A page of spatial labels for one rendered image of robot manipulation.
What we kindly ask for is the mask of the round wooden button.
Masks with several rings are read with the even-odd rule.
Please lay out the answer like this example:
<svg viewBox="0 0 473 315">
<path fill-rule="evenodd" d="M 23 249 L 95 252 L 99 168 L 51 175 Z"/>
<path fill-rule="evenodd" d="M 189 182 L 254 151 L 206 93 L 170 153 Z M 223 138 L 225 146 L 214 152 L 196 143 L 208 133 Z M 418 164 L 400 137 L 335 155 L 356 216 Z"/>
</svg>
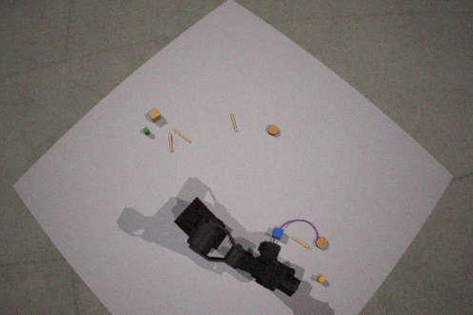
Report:
<svg viewBox="0 0 473 315">
<path fill-rule="evenodd" d="M 320 237 L 315 241 L 315 245 L 319 248 L 324 248 L 327 245 L 327 241 L 325 238 Z"/>
</svg>

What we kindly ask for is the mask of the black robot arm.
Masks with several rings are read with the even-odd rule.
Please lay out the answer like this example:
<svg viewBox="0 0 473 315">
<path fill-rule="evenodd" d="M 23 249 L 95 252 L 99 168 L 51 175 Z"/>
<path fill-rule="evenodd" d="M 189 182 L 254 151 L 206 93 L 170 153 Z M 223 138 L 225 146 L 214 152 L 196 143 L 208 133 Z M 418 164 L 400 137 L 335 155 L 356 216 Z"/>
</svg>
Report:
<svg viewBox="0 0 473 315">
<path fill-rule="evenodd" d="M 210 213 L 203 212 L 193 206 L 182 218 L 181 222 L 191 231 L 187 242 L 189 248 L 209 262 L 225 263 L 251 274 L 256 282 L 266 289 L 274 291 L 278 288 L 290 297 L 295 293 L 301 281 L 293 277 L 286 266 L 277 261 L 280 245 L 275 242 L 260 242 L 258 246 L 259 258 L 251 257 L 247 251 L 235 244 L 231 234 L 225 229 L 221 220 Z M 212 248 L 216 250 L 226 235 L 229 236 L 231 246 L 225 257 L 209 257 Z M 281 268 L 280 268 L 281 267 Z"/>
</svg>

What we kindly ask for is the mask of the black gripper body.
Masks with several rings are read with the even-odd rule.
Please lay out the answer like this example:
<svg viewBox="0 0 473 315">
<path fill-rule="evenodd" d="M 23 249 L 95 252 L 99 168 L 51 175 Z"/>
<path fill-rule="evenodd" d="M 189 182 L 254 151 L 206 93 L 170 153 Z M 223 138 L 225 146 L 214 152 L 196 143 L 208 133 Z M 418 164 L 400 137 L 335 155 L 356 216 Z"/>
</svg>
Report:
<svg viewBox="0 0 473 315">
<path fill-rule="evenodd" d="M 253 254 L 247 252 L 251 257 Z M 292 276 L 295 274 L 295 269 L 291 268 L 291 267 L 288 267 L 286 266 L 286 268 L 289 270 L 287 273 L 290 273 Z"/>
</svg>

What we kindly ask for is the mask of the tan round disc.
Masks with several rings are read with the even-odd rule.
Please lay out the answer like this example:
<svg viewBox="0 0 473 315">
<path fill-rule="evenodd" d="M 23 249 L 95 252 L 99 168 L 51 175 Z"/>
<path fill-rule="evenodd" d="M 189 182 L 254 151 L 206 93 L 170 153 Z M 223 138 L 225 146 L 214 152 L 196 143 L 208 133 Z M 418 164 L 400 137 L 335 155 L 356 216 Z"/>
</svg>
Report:
<svg viewBox="0 0 473 315">
<path fill-rule="evenodd" d="M 272 124 L 272 125 L 269 126 L 268 131 L 269 131 L 269 134 L 270 134 L 270 135 L 275 136 L 275 135 L 278 134 L 279 128 L 278 128 L 277 125 Z"/>
</svg>

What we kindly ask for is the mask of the blue square block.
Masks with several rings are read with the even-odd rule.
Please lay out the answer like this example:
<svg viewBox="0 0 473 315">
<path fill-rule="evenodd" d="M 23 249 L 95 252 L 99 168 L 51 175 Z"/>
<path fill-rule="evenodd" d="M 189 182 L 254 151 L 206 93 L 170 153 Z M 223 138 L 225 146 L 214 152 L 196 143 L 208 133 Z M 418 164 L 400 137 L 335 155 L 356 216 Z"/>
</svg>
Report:
<svg viewBox="0 0 473 315">
<path fill-rule="evenodd" d="M 284 234 L 284 230 L 275 227 L 272 233 L 272 237 L 276 238 L 277 240 L 281 240 L 283 234 Z"/>
</svg>

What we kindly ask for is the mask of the small wooden block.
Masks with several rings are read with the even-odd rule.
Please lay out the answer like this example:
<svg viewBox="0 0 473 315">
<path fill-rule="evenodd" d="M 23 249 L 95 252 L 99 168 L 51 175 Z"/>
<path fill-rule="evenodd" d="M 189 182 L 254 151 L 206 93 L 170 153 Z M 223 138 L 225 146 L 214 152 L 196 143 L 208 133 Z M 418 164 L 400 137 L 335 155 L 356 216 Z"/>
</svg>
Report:
<svg viewBox="0 0 473 315">
<path fill-rule="evenodd" d="M 151 116 L 153 123 L 161 119 L 161 116 L 159 112 L 157 111 L 157 109 L 155 109 L 154 111 L 148 114 Z"/>
</svg>

